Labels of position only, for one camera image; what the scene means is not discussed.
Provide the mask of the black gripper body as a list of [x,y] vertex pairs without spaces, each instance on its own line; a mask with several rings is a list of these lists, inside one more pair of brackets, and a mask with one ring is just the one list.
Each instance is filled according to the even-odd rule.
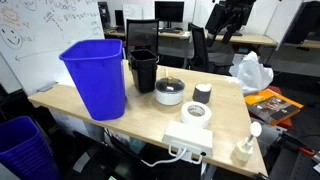
[[232,35],[247,24],[256,0],[224,0],[225,4],[216,4],[208,18],[205,29],[208,31],[206,46],[211,47],[218,33],[227,28],[222,43],[227,44]]

